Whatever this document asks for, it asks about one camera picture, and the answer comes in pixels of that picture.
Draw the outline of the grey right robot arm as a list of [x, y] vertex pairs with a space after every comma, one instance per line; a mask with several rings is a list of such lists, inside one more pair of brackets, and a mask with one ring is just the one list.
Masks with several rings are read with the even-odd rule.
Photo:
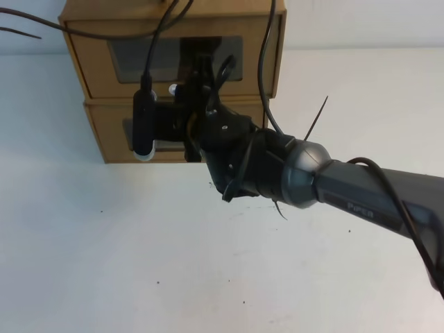
[[182, 142], [189, 162], [206, 163], [226, 202], [269, 198], [300, 209], [325, 203], [410, 238], [432, 286], [443, 290], [443, 179], [382, 169], [356, 157], [341, 162], [313, 142], [258, 128], [222, 104], [219, 90], [236, 64], [218, 71], [198, 56], [170, 103], [150, 107], [153, 137]]

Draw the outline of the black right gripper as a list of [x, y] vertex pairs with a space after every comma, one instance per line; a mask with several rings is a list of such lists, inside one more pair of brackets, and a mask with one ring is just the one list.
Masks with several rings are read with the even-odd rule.
[[259, 196], [246, 189], [241, 178], [248, 141], [257, 127], [249, 116], [233, 112], [219, 98], [236, 62], [233, 55], [223, 61], [208, 93], [212, 57], [196, 55], [184, 83], [176, 86], [174, 101], [153, 105], [153, 137], [183, 143], [187, 162], [205, 162], [224, 201]]

